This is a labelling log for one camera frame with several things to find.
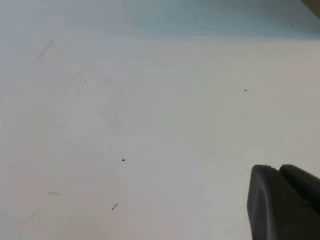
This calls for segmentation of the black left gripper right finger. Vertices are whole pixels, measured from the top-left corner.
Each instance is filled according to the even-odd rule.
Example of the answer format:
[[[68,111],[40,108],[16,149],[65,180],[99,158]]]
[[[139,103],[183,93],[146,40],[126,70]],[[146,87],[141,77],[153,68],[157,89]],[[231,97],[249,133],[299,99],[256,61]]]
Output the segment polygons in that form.
[[[279,171],[303,198],[309,202],[320,201],[319,178],[294,165],[283,165]]]

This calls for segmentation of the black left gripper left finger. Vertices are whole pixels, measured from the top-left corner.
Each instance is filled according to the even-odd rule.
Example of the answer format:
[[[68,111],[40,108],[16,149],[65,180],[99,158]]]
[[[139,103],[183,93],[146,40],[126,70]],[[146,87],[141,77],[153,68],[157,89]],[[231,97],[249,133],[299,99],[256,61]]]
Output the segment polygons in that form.
[[[254,240],[318,240],[320,202],[309,202],[277,170],[255,165],[247,211]]]

